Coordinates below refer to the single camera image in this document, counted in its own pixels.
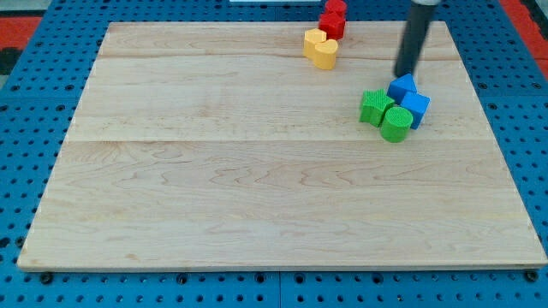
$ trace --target black cylinder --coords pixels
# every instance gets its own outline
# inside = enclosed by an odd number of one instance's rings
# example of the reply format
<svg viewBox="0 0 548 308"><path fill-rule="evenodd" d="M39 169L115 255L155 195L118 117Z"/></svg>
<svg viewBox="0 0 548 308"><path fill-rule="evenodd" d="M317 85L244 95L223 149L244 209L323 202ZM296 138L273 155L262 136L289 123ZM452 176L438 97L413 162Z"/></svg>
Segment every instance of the black cylinder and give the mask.
<svg viewBox="0 0 548 308"><path fill-rule="evenodd" d="M408 21L405 25L396 65L394 66L394 75L396 77L402 77L405 74L414 72L436 7L437 5L411 2Z"/></svg>

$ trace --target yellow block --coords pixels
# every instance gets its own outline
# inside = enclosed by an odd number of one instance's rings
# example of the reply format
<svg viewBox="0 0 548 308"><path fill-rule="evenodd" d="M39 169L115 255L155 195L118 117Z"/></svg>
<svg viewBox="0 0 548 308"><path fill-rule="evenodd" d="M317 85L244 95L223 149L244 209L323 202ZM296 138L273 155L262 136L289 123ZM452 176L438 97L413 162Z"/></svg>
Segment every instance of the yellow block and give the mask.
<svg viewBox="0 0 548 308"><path fill-rule="evenodd" d="M314 46L317 43L325 42L327 39L327 33L319 29L311 29L305 31L305 42L302 48L302 55L313 60Z"/></svg>
<svg viewBox="0 0 548 308"><path fill-rule="evenodd" d="M339 44L335 39L328 39L314 46L314 65L321 69L333 69L337 59Z"/></svg>

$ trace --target table surface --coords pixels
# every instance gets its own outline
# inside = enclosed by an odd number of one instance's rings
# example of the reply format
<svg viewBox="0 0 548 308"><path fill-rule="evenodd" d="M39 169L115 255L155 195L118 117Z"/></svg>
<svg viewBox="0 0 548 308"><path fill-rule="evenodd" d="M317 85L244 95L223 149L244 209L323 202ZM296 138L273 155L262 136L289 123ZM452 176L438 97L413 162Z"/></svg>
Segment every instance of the table surface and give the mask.
<svg viewBox="0 0 548 308"><path fill-rule="evenodd" d="M324 71L302 56L314 23L110 24L19 265L546 264L445 23L416 72L432 98L420 129L391 144L358 122L362 92L393 80L403 26L348 22Z"/></svg>
<svg viewBox="0 0 548 308"><path fill-rule="evenodd" d="M408 0L353 1L351 21L403 20ZM543 306L546 268L433 272L26 273L15 265L110 21L316 21L319 5L54 0L0 92L0 305ZM538 236L547 241L548 83L500 4L446 2L481 106Z"/></svg>

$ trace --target wood grain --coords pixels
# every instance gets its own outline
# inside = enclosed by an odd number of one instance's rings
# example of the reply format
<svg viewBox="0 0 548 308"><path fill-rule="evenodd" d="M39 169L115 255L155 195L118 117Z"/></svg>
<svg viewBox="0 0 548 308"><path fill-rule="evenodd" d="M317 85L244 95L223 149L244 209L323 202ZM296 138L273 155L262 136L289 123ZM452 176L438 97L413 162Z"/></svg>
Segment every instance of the wood grain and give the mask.
<svg viewBox="0 0 548 308"><path fill-rule="evenodd" d="M113 23L18 264L28 271L464 270L547 263L444 23L418 131L358 122L401 22Z"/></svg>

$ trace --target green block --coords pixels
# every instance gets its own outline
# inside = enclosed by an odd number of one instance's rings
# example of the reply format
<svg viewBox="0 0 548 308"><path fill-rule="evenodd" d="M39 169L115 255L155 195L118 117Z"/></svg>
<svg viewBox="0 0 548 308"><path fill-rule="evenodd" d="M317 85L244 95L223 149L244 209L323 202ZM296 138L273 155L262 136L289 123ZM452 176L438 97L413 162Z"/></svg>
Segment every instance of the green block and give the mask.
<svg viewBox="0 0 548 308"><path fill-rule="evenodd" d="M413 123L413 115L403 107L393 107L386 111L380 134L388 142L402 142Z"/></svg>
<svg viewBox="0 0 548 308"><path fill-rule="evenodd" d="M361 98L360 121L371 123L379 127L384 118L386 110L394 105L394 99L389 98L383 89L377 91L365 91Z"/></svg>

